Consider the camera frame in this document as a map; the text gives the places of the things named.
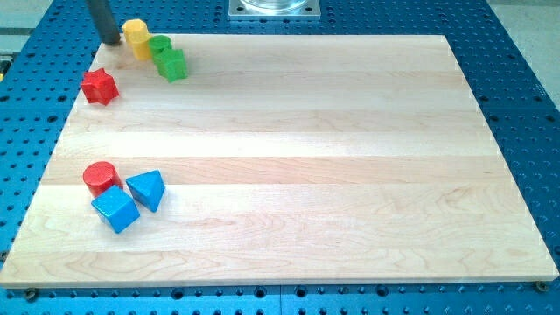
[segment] toy block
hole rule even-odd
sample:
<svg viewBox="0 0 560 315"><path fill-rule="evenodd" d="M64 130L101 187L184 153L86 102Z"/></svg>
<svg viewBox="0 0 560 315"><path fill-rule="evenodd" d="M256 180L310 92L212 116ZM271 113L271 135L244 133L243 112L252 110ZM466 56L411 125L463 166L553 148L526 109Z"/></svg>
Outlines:
<svg viewBox="0 0 560 315"><path fill-rule="evenodd" d="M84 91L87 102L90 104L101 103L107 105L119 95L115 79L105 73L103 68L84 73L84 80L81 82L80 87Z"/></svg>
<svg viewBox="0 0 560 315"><path fill-rule="evenodd" d="M148 32L148 25L139 19L131 19L122 25L122 32L126 43L132 48L134 58L137 60L151 59L151 51L148 42L151 39L151 34Z"/></svg>
<svg viewBox="0 0 560 315"><path fill-rule="evenodd" d="M172 49L172 39L165 35L156 35L148 41L151 57L159 55L165 49Z"/></svg>
<svg viewBox="0 0 560 315"><path fill-rule="evenodd" d="M94 197L104 193L113 185L123 189L123 182L116 173L115 167L109 162L100 161L91 164L84 171L82 178Z"/></svg>
<svg viewBox="0 0 560 315"><path fill-rule="evenodd" d="M158 170L127 178L126 185L135 200L154 213L158 210L165 191L164 180Z"/></svg>
<svg viewBox="0 0 560 315"><path fill-rule="evenodd" d="M153 60L159 75L167 78L169 82L184 79L188 76L185 55L180 49L165 49L154 56Z"/></svg>
<svg viewBox="0 0 560 315"><path fill-rule="evenodd" d="M97 210L101 221L111 226L115 233L121 233L140 217L134 200L117 185L112 185L95 198L91 205Z"/></svg>

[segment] wooden board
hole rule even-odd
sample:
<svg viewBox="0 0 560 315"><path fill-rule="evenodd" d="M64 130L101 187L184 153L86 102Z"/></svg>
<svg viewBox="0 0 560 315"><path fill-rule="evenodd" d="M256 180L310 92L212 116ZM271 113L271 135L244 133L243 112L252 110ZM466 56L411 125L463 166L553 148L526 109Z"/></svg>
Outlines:
<svg viewBox="0 0 560 315"><path fill-rule="evenodd" d="M440 36L174 35L169 84L126 45L92 69L0 273L6 287L551 280L557 268ZM159 169L121 234L81 183Z"/></svg>

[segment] wooden cutting board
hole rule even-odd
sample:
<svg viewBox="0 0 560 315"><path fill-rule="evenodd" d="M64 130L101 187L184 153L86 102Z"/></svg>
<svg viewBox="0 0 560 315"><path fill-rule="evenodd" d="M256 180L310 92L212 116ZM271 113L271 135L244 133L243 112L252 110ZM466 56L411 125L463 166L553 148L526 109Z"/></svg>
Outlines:
<svg viewBox="0 0 560 315"><path fill-rule="evenodd" d="M557 268L441 36L172 35L168 83L126 45L91 66L0 282L21 287L551 280ZM115 234L85 167L159 169Z"/></svg>

